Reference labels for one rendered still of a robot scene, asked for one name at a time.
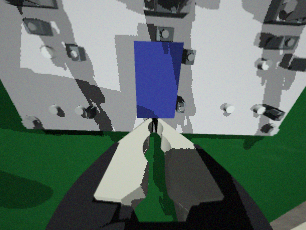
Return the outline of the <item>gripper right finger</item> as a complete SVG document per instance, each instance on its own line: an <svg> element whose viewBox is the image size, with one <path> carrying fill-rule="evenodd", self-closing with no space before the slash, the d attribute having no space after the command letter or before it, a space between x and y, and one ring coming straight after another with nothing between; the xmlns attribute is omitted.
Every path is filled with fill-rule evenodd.
<svg viewBox="0 0 306 230"><path fill-rule="evenodd" d="M186 221L191 206L198 205L206 222L230 230L273 230L247 191L204 149L160 118L154 118L154 126L161 137L167 194L178 221Z"/></svg>

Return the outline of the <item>blue flat plate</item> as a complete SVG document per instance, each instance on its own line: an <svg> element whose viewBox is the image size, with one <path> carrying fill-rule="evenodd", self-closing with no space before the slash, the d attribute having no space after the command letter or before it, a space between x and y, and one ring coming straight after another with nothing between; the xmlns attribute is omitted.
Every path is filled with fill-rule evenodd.
<svg viewBox="0 0 306 230"><path fill-rule="evenodd" d="M137 118L174 118L183 46L134 41Z"/></svg>

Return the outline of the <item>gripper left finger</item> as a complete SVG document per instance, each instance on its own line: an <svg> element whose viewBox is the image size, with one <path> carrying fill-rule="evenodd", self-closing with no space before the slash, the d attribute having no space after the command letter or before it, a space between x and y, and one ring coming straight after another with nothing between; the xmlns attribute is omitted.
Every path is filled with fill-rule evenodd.
<svg viewBox="0 0 306 230"><path fill-rule="evenodd" d="M119 222L124 205L137 205L148 193L154 118L147 118L114 142L65 194L45 230L98 230ZM150 132L150 133L149 133Z"/></svg>

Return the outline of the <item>white flat fixture plate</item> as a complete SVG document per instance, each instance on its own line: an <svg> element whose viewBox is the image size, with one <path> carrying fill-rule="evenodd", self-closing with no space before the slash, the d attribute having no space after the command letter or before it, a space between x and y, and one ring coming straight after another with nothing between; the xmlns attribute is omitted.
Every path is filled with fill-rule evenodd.
<svg viewBox="0 0 306 230"><path fill-rule="evenodd" d="M184 113L160 118L179 133L270 136L263 127L278 128L306 87L306 72L288 70L306 58L306 25L263 24L272 0L193 0L184 18L145 16L143 0L56 1L58 9L0 0L0 80L22 120L40 120L32 129L131 132L145 121L137 118L134 41L155 42L157 26L174 27L173 42L196 50L194 65L181 63ZM53 36L28 34L22 19L50 23ZM281 35L299 36L293 50L263 49ZM69 46L84 47L86 61L72 61ZM267 70L257 67L263 59L273 62ZM61 111L52 114L52 105ZM80 105L97 115L76 114ZM257 105L286 113L273 121Z"/></svg>

